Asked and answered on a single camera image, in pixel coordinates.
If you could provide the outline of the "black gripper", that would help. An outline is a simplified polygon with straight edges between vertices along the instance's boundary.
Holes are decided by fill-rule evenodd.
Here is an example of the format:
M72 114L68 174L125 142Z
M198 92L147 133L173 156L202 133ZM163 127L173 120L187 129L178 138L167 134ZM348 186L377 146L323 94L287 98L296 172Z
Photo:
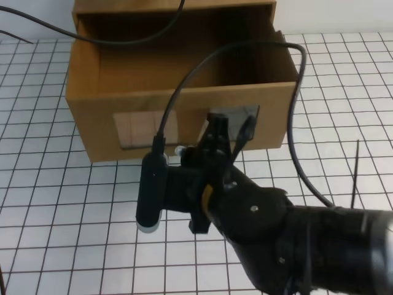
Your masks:
M255 243L278 237L285 229L290 202L286 192L260 187L234 166L252 138L255 117L248 116L231 152L228 117L208 113L199 148L187 147L178 167L170 167L165 208L196 218L196 232L210 224L227 239Z

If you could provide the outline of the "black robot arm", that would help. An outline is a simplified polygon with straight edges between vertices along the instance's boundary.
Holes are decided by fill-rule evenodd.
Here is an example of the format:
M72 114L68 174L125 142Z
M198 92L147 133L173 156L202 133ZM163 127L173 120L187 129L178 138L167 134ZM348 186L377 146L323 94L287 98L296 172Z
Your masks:
M234 164L228 118L208 114L195 147L169 170L165 206L188 212L190 230L215 226L255 288L266 294L392 293L392 213L298 206Z

